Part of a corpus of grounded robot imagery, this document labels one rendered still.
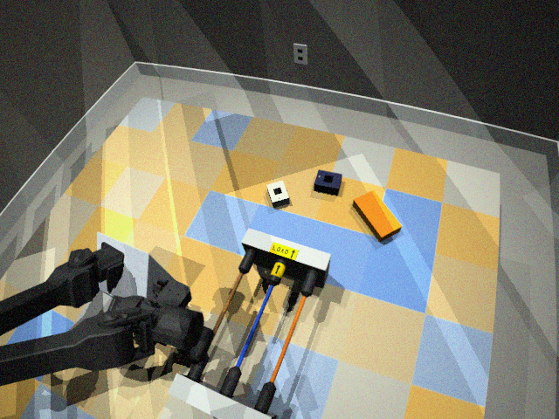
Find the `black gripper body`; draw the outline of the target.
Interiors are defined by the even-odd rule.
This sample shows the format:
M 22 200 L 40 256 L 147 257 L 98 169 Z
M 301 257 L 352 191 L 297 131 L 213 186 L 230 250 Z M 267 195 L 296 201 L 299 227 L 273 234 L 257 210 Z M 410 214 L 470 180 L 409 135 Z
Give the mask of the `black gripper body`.
M 203 361 L 204 357 L 207 354 L 207 350 L 210 346 L 210 343 L 213 340 L 213 337 L 214 337 L 213 331 L 208 327 L 204 326 L 202 335 L 200 337 L 200 341 L 197 343 L 197 345 L 193 348 L 186 347 L 185 349 L 180 349 L 181 355 L 189 359 L 192 359 L 194 361 L 199 361 L 199 362 Z

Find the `orange rectangular block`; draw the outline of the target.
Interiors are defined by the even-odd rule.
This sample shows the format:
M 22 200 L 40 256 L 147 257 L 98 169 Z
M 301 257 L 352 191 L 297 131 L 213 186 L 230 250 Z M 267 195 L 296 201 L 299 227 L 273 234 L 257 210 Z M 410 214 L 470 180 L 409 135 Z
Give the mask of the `orange rectangular block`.
M 352 206 L 379 242 L 402 229 L 400 222 L 374 190 L 354 199 Z

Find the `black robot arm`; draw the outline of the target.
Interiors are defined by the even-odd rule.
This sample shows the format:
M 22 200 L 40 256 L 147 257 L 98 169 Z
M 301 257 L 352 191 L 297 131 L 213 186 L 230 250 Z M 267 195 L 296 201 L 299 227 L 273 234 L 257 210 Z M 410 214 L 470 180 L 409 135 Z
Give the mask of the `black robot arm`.
M 124 257 L 105 242 L 94 252 L 71 251 L 44 283 L 0 301 L 0 336 L 57 306 L 80 308 L 93 301 L 100 282 L 121 278 Z M 0 346 L 0 387 L 69 368 L 118 368 L 154 355 L 157 342 L 195 347 L 204 316 L 184 309 L 192 300 L 190 288 L 157 278 L 152 292 L 155 301 L 114 295 L 106 312 L 82 320 L 72 331 Z M 140 347 L 135 348 L 133 333 Z

